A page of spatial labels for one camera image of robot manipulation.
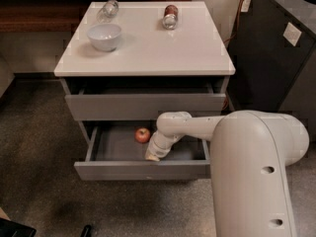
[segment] gray carpet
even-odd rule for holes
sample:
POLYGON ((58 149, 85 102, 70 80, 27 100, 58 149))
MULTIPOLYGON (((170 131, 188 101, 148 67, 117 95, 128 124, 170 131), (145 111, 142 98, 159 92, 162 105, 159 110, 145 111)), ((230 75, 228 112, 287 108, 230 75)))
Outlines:
MULTIPOLYGON (((87 144, 57 80, 15 81, 0 106, 0 206, 37 237, 216 236, 210 180, 84 182, 87 144)), ((287 169, 298 236, 316 236, 316 147, 287 169)))

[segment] wooden shelf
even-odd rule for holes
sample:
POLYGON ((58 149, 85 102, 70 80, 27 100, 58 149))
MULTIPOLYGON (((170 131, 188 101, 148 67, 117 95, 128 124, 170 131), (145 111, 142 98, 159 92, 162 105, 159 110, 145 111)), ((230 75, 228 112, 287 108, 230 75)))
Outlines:
MULTIPOLYGON (((91 2, 107 0, 0 0, 0 32, 75 32, 91 2)), ((191 0, 118 0, 191 1, 191 0)))

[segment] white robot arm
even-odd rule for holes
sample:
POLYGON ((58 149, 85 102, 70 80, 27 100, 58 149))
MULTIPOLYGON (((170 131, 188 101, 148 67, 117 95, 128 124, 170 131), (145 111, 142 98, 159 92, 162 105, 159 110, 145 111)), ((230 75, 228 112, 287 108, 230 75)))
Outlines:
POLYGON ((157 120, 146 159, 159 161, 184 135, 210 141, 217 237, 297 236, 285 166, 308 149, 298 119, 254 111, 209 118, 166 113, 157 120))

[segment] hole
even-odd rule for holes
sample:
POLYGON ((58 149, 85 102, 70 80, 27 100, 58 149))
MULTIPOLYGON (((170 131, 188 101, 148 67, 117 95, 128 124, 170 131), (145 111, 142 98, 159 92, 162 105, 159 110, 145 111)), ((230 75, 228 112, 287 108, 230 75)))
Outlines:
POLYGON ((283 225, 283 221, 281 219, 272 219, 269 221, 270 228, 278 228, 283 225))
POLYGON ((275 168, 274 168, 274 167, 267 166, 267 167, 265 167, 265 168, 263 168, 263 169, 261 170, 261 173, 262 173, 262 174, 271 174, 271 173, 273 173, 274 171, 275 171, 275 168))

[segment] wall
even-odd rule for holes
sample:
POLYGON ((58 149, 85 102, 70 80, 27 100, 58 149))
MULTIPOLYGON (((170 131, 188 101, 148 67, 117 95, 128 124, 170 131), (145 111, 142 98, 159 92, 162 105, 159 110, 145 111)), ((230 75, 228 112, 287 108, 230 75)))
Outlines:
MULTIPOLYGON (((239 0, 204 1, 223 40, 233 28, 239 0)), ((68 33, 12 33, 0 35, 0 53, 15 73, 52 72, 69 41, 68 33)))
POLYGON ((0 55, 0 97, 4 94, 14 79, 12 70, 6 60, 0 55))

